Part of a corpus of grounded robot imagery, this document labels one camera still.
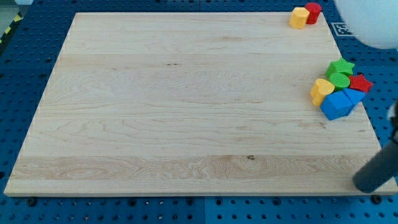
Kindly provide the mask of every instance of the yellow heart block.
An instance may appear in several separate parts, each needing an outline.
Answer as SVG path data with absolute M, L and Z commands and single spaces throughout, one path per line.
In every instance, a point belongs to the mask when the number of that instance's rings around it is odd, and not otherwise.
M 327 95 L 333 93 L 335 86 L 328 80 L 319 78 L 315 80 L 315 83 L 311 89 L 312 103 L 315 106 L 320 106 Z
M 289 25 L 294 29 L 303 29 L 307 23 L 310 11 L 304 7 L 295 7 L 290 16 Z

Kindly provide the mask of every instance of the wood grain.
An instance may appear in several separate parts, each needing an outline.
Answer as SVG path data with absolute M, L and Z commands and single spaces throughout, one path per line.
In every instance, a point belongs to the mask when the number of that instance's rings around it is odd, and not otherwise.
M 340 53 L 323 15 L 78 13 L 9 196 L 361 195 L 378 150 L 363 105 L 309 91 Z M 378 194 L 395 194 L 390 180 Z

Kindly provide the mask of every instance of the black cylinder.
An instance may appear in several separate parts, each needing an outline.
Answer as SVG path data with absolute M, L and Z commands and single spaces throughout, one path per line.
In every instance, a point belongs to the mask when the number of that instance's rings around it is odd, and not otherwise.
M 356 188 L 364 193 L 372 193 L 391 177 L 398 174 L 398 134 L 394 140 L 382 148 L 353 177 Z

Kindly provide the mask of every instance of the red block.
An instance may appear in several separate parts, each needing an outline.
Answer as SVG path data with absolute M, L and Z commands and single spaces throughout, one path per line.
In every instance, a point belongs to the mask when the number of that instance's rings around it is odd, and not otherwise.
M 372 86 L 373 83 L 367 81 L 365 79 L 365 76 L 363 74 L 359 74 L 356 76 L 350 76 L 348 77 L 349 80 L 351 81 L 351 84 L 349 85 L 349 88 L 353 89 L 353 90 L 358 90 L 358 91 L 362 91 L 365 93 L 368 93 Z
M 319 5 L 317 3 L 314 3 L 314 2 L 310 2 L 310 3 L 307 3 L 305 5 L 305 8 L 308 11 L 310 11 L 310 15 L 308 16 L 308 19 L 307 19 L 307 24 L 315 24 L 315 23 L 317 23 L 319 14 L 322 11 L 321 5 Z

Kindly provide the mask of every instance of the red cylinder block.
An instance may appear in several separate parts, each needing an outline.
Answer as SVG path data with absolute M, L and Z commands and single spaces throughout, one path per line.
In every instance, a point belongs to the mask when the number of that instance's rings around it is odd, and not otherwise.
M 310 2 L 305 5 L 306 10 L 310 11 L 310 15 L 308 16 L 307 19 L 307 24 L 315 24 L 317 23 L 318 16 L 322 11 L 321 5 Z

